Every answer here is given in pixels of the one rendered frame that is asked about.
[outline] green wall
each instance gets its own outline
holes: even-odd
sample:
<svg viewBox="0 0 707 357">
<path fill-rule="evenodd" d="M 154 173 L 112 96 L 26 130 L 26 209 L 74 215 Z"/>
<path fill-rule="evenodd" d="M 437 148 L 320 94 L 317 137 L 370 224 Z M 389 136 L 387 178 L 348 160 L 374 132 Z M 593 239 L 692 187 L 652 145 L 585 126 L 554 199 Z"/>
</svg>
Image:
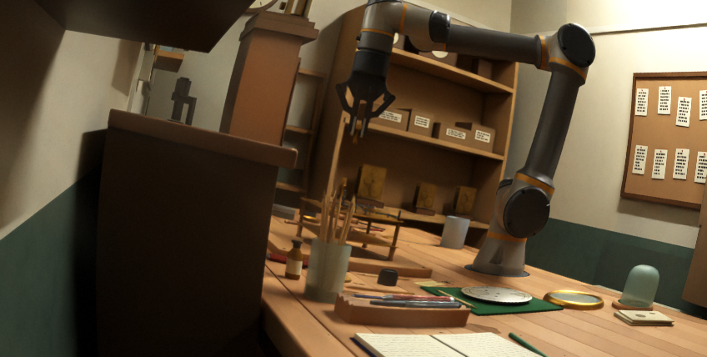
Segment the green wall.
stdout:
<svg viewBox="0 0 707 357">
<path fill-rule="evenodd" d="M 0 355 L 95 356 L 100 168 L 0 240 Z"/>
<path fill-rule="evenodd" d="M 634 266 L 654 266 L 660 273 L 656 302 L 707 318 L 706 308 L 681 299 L 692 249 L 559 219 L 550 219 L 526 247 L 528 265 L 618 291 Z"/>
</svg>

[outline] pencil cup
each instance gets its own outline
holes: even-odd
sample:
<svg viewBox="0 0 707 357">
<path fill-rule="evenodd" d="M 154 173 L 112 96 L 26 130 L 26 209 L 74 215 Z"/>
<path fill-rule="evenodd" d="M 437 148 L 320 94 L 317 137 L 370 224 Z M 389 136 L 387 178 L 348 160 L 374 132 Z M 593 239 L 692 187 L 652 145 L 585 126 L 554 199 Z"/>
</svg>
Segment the pencil cup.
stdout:
<svg viewBox="0 0 707 357">
<path fill-rule="evenodd" d="M 336 295 L 343 291 L 350 256 L 351 246 L 347 244 L 339 246 L 312 239 L 304 295 L 314 301 L 335 304 Z"/>
<path fill-rule="evenodd" d="M 439 245 L 447 249 L 462 249 L 466 232 L 469 230 L 469 220 L 448 216 L 444 221 L 444 229 L 442 230 L 442 243 Z"/>
</svg>

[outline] grandfather clock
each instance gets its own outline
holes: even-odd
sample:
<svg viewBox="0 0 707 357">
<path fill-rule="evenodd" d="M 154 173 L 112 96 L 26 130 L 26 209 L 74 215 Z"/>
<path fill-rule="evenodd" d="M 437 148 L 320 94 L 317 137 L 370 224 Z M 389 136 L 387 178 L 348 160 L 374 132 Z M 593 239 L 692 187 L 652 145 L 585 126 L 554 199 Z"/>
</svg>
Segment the grandfather clock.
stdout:
<svg viewBox="0 0 707 357">
<path fill-rule="evenodd" d="M 307 18 L 269 11 L 246 22 L 223 106 L 222 133 L 282 145 L 299 49 L 318 33 Z"/>
</svg>

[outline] notebook page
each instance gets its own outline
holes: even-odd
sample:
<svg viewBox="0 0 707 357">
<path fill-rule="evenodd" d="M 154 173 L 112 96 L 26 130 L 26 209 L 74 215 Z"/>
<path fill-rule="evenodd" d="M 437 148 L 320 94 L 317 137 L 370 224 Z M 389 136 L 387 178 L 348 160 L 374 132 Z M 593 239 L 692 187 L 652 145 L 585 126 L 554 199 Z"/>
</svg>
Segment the notebook page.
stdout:
<svg viewBox="0 0 707 357">
<path fill-rule="evenodd" d="M 426 334 L 356 334 L 354 338 L 378 357 L 461 357 Z"/>
<path fill-rule="evenodd" d="M 536 353 L 496 334 L 433 334 L 433 338 L 467 357 L 538 357 Z"/>
</svg>

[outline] wooden workbench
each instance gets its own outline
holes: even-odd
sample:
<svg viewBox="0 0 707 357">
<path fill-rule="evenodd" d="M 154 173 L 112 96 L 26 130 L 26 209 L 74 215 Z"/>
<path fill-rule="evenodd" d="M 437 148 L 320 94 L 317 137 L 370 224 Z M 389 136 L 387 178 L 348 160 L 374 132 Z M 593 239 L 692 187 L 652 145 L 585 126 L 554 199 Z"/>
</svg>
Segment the wooden workbench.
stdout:
<svg viewBox="0 0 707 357">
<path fill-rule="evenodd" d="M 391 235 L 394 227 L 383 235 Z M 707 356 L 707 321 L 656 306 L 675 320 L 674 327 L 628 326 L 614 317 L 611 302 L 620 294 L 577 280 L 526 266 L 526 278 L 501 278 L 464 268 L 477 249 L 443 249 L 439 236 L 418 229 L 402 228 L 396 256 L 404 256 L 433 270 L 432 279 L 453 281 L 453 286 L 490 285 L 523 290 L 541 298 L 552 290 L 572 289 L 599 294 L 605 306 L 595 311 L 565 309 L 532 314 L 469 315 L 464 328 L 404 329 L 347 324 L 333 311 L 333 304 L 316 303 L 303 296 L 306 270 L 299 281 L 284 278 L 284 264 L 266 263 L 263 282 L 263 327 L 285 356 L 362 356 L 366 354 L 350 339 L 357 332 L 378 334 L 437 334 L 494 332 L 508 338 L 515 332 L 548 356 Z M 351 273 L 357 283 L 375 284 L 376 278 Z M 409 292 L 426 294 L 414 282 L 400 280 Z"/>
</svg>

